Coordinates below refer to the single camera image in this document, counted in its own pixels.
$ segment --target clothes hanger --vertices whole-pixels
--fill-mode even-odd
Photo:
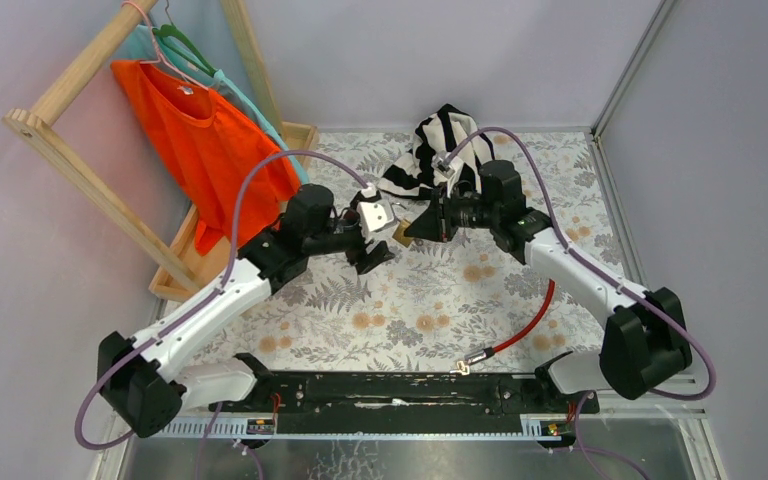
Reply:
[[[169,15],[169,0],[166,0],[166,8],[164,8],[164,11],[166,12],[166,18],[169,19],[169,23],[166,25],[161,25],[160,28],[153,28],[152,33],[154,33],[160,43],[162,43],[168,49],[172,50],[173,52],[177,53],[192,63],[196,68],[206,73],[210,78],[213,78],[217,70],[213,68],[212,65],[210,65],[210,62],[208,62],[207,59],[204,58],[204,55],[198,51],[193,42],[187,38],[187,36],[184,35],[184,32],[179,30],[178,27],[175,26],[175,22],[172,21],[172,17]],[[178,47],[178,45],[169,40],[170,38],[174,38],[175,40],[181,42],[181,44],[186,47],[187,50],[189,50],[189,53],[195,55],[197,61],[193,60],[189,53],[184,52],[180,47]]]
[[[126,4],[136,8],[137,11],[140,12],[140,14],[143,16],[143,22],[145,22],[146,26],[149,28],[149,31],[150,32],[153,31],[152,30],[153,25],[151,23],[151,20],[148,18],[148,15],[146,14],[146,12],[143,11],[143,9],[139,5],[137,5],[136,3],[134,3],[134,2],[132,2],[130,0],[125,0],[124,2],[122,2],[122,5],[126,5]],[[160,45],[157,44],[157,38],[155,38],[153,33],[151,34],[151,44],[154,46],[154,53],[157,55],[157,58],[154,59],[154,60],[142,60],[142,61],[140,61],[140,63],[149,63],[149,64],[151,64],[151,63],[163,63],[164,65],[169,67],[170,70],[172,70],[173,72],[175,72],[178,75],[180,75],[181,78],[183,78],[184,80],[192,83],[193,85],[198,85],[199,87],[207,90],[206,86],[202,85],[201,83],[199,83],[193,77],[191,77],[191,76],[187,75],[186,73],[182,72],[181,70],[179,70],[178,67],[173,65],[172,62],[170,62],[169,59],[166,58],[166,55],[164,55],[163,51],[160,49]]]

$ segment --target pink hanger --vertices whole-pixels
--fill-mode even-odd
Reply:
[[[148,15],[143,11],[142,8],[140,8],[139,5],[137,5],[134,2],[131,2],[130,0],[125,0],[122,2],[122,5],[130,5],[137,9],[138,12],[143,16],[143,22],[145,22],[146,26],[148,27],[149,35],[151,35],[151,44],[154,46],[154,52],[157,54],[157,58],[155,60],[143,60],[140,63],[163,63],[167,67],[169,67],[173,72],[177,73],[181,76],[184,80],[187,80],[188,82],[198,85],[199,87],[207,90],[207,87],[196,81],[193,77],[187,75],[186,73],[182,72],[181,70],[178,70],[178,68],[175,65],[172,65],[172,62],[170,62],[165,55],[163,55],[163,51],[160,49],[160,45],[157,43],[157,38],[154,36],[154,31],[152,29],[153,25],[151,24],[151,20],[148,18]]]

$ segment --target orange sleeveless top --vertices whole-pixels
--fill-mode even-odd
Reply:
[[[139,60],[111,69],[166,168],[199,210],[196,250],[231,237],[234,201],[246,175],[281,151],[248,117],[212,89],[202,89]],[[292,163],[272,162],[254,177],[240,212],[237,246],[275,221],[298,190]]]

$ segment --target wooden rod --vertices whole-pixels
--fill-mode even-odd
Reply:
[[[195,274],[116,195],[77,152],[31,112],[13,109],[4,123],[28,143],[185,288],[198,290]]]
[[[237,50],[240,52],[243,66],[246,67],[246,74],[249,77],[249,82],[251,82],[254,103],[275,130],[284,137],[286,133],[284,132],[284,122],[281,120],[281,112],[278,110],[278,103],[275,102],[275,95],[272,93],[272,84],[269,83],[269,75],[266,73],[266,65],[263,63],[263,55],[261,55],[260,46],[257,44],[257,37],[251,25],[246,2],[244,0],[221,0],[221,3],[223,10],[225,10],[225,20],[228,21],[228,26],[231,28],[231,35],[234,37],[234,43],[237,44]]]
[[[157,0],[132,0],[146,13]],[[79,93],[90,83],[99,69],[107,63],[119,45],[143,17],[131,5],[122,5],[110,23],[78,54],[57,80],[37,100],[31,112],[48,126],[54,126]]]

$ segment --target black and white striped cloth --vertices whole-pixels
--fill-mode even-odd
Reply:
[[[472,117],[449,105],[426,118],[414,130],[413,148],[399,157],[382,175],[378,188],[402,198],[428,200],[434,185],[431,160],[440,152],[451,152],[478,127]],[[475,137],[458,155],[464,161],[459,181],[470,182],[477,191],[478,167],[495,160],[493,143],[482,134]]]

